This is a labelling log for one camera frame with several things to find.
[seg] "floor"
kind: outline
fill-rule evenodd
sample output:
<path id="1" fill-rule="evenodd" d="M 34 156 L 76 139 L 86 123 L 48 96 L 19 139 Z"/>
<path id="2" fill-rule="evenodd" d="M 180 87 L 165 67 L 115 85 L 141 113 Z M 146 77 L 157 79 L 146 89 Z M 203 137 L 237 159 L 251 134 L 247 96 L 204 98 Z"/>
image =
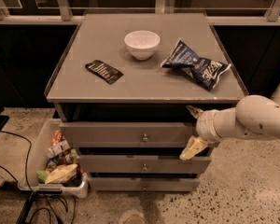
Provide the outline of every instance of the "floor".
<path id="1" fill-rule="evenodd" d="M 50 108 L 6 108 L 4 115 L 10 119 L 4 130 L 33 143 L 53 113 Z M 24 175 L 27 150 L 25 140 L 0 133 L 0 164 L 17 179 Z M 13 181 L 2 169 L 0 176 Z M 17 186 L 0 189 L 0 223 L 16 223 L 26 198 Z M 64 198 L 68 212 L 63 199 L 49 198 L 49 203 L 63 223 L 71 223 L 74 199 Z M 27 220 L 42 207 L 49 207 L 46 199 L 36 198 Z M 39 211 L 32 223 L 49 223 L 47 211 Z M 280 223 L 280 141 L 222 142 L 192 193 L 97 193 L 90 189 L 86 199 L 77 199 L 74 223 Z"/>

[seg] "gray drawer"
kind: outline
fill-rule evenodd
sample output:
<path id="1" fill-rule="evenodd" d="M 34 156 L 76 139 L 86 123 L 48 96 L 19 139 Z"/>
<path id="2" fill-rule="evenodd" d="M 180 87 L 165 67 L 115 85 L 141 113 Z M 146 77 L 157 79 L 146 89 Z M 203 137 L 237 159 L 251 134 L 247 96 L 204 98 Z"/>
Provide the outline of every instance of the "gray drawer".
<path id="1" fill-rule="evenodd" d="M 79 164 L 87 173 L 202 174 L 210 157 L 182 161 L 173 156 L 80 155 Z"/>
<path id="2" fill-rule="evenodd" d="M 73 147 L 184 147 L 182 122 L 69 122 L 60 126 Z"/>
<path id="3" fill-rule="evenodd" d="M 199 178 L 90 177 L 97 191 L 194 191 L 199 183 Z"/>

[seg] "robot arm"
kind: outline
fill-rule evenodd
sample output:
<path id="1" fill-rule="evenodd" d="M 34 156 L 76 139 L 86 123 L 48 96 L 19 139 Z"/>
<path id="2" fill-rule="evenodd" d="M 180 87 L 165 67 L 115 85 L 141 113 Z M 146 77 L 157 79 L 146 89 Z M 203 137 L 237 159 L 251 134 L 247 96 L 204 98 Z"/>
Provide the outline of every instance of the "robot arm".
<path id="1" fill-rule="evenodd" d="M 198 138 L 191 138 L 180 155 L 188 160 L 207 147 L 207 143 L 226 138 L 244 140 L 280 139 L 280 106 L 274 101 L 251 95 L 243 98 L 235 108 L 202 111 L 188 107 L 197 119 Z"/>

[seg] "white storage bin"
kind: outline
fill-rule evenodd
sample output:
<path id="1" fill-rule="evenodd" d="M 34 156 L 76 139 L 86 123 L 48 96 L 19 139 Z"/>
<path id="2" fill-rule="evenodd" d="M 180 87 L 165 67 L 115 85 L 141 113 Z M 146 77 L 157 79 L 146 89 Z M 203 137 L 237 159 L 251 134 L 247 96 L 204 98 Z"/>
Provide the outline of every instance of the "white storage bin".
<path id="1" fill-rule="evenodd" d="M 48 158 L 45 155 L 45 150 L 51 146 L 52 135 L 54 131 L 60 130 L 60 124 L 60 119 L 48 119 L 43 125 L 37 140 L 32 145 L 27 165 L 27 178 L 29 185 L 33 191 L 40 193 L 75 195 L 78 198 L 86 198 L 89 188 L 87 174 L 82 175 L 79 187 L 65 187 L 62 184 L 38 183 L 36 171 L 44 170 L 46 168 Z M 19 180 L 18 188 L 20 190 L 30 190 L 25 176 Z"/>

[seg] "cabinet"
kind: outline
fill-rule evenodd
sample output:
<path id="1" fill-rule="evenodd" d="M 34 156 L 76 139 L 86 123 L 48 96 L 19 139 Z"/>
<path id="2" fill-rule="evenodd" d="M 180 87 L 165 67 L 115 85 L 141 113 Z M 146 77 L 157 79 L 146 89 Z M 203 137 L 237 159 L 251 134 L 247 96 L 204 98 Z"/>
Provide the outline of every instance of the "cabinet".
<path id="1" fill-rule="evenodd" d="M 154 31 L 161 37 L 152 58 L 140 62 L 126 50 L 123 38 L 134 30 Z M 92 189 L 192 191 L 198 187 L 217 145 L 189 161 L 179 159 L 195 134 L 195 119 L 186 105 L 231 107 L 245 90 L 234 69 L 209 92 L 175 70 L 161 68 L 179 38 L 198 54 L 227 62 L 203 14 L 92 14 L 82 22 L 46 95 L 63 121 L 60 128 L 77 150 Z M 107 84 L 84 67 L 96 59 L 124 76 Z"/>

